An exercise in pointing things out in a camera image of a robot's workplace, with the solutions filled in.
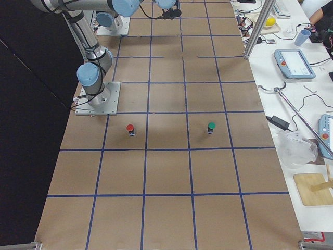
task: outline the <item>table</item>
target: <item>table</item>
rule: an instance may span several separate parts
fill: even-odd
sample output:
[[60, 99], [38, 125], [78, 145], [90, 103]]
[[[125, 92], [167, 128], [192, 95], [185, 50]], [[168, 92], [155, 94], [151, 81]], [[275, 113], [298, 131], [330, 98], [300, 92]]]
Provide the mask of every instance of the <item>table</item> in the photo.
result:
[[[285, 31], [290, 24], [295, 28], [295, 26], [300, 23], [309, 22], [298, 1], [284, 0], [284, 2], [291, 13], [291, 19], [277, 19], [277, 24], [281, 27], [281, 31], [278, 32], [277, 35], [281, 38], [285, 37], [283, 31]], [[256, 4], [241, 4], [240, 9], [255, 9], [259, 7], [259, 5], [260, 1], [257, 1]], [[266, 44], [263, 42], [256, 45], [250, 55], [249, 61], [256, 84], [262, 85], [267, 89], [273, 89], [276, 86], [283, 85], [283, 76], [276, 65], [274, 50], [301, 49], [310, 63], [316, 63], [329, 57], [322, 44], [312, 44], [310, 40], [307, 40], [301, 47], [297, 47], [293, 43], [294, 40], [281, 40], [272, 34], [265, 35], [265, 37], [266, 39], [275, 39], [277, 43]], [[312, 94], [311, 91], [321, 96], [326, 104], [333, 106], [331, 98], [333, 94], [333, 82], [328, 75], [329, 72], [333, 71], [333, 61], [329, 60], [317, 67], [313, 67], [313, 69], [316, 73], [315, 79], [307, 80], [306, 82], [288, 83], [286, 89], [284, 89], [284, 94], [297, 108], [301, 107], [305, 96]], [[277, 94], [267, 94], [262, 90], [259, 90], [259, 95], [267, 116], [278, 116], [290, 123], [290, 129], [295, 129], [291, 120], [294, 112], [284, 100]], [[305, 100], [305, 107], [302, 108], [301, 113], [305, 116], [310, 125], [317, 130], [320, 116], [330, 110], [332, 111], [332, 109], [325, 107], [319, 98], [310, 97]], [[299, 118], [295, 118], [295, 120], [299, 128], [298, 131], [300, 131], [305, 138], [314, 138], [313, 134]], [[326, 167], [323, 165], [304, 165], [297, 169], [291, 169], [289, 166], [286, 166], [279, 153], [281, 144], [278, 139], [278, 134], [281, 129], [272, 124], [270, 124], [270, 129], [301, 231], [331, 232], [333, 229], [333, 205], [304, 206], [293, 180], [294, 174], [312, 172], [323, 174], [327, 180]], [[332, 164], [332, 161], [326, 159], [325, 162]]]

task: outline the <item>dark background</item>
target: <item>dark background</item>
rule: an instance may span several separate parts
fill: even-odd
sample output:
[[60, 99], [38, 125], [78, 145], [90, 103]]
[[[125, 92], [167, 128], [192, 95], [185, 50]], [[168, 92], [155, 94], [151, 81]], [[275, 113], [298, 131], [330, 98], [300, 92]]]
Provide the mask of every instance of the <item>dark background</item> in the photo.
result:
[[78, 83], [62, 15], [29, 0], [0, 8], [0, 246], [34, 241]]

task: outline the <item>power adapter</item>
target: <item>power adapter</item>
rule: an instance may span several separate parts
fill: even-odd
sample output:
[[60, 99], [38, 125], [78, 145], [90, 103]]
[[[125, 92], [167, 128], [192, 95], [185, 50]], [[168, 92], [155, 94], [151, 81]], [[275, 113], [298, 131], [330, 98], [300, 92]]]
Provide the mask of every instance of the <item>power adapter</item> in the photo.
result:
[[283, 121], [282, 119], [276, 117], [276, 116], [266, 116], [266, 119], [273, 125], [283, 129], [283, 130], [287, 130], [289, 127], [289, 123], [287, 123], [286, 121]]

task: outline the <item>green button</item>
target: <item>green button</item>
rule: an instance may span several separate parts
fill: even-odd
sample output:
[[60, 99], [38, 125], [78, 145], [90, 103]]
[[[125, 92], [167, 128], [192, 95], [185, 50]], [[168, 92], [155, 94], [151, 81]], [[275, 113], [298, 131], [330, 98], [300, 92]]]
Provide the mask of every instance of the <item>green button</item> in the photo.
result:
[[208, 128], [210, 128], [210, 129], [215, 129], [215, 127], [216, 127], [216, 124], [214, 122], [210, 122], [208, 124]]

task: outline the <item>tablet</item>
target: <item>tablet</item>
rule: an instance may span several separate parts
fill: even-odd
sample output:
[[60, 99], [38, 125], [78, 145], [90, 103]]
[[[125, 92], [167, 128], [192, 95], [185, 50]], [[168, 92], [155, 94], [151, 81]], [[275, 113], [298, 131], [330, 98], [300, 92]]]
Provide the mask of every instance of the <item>tablet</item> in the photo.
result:
[[277, 49], [274, 57], [286, 78], [315, 78], [316, 74], [299, 49]]

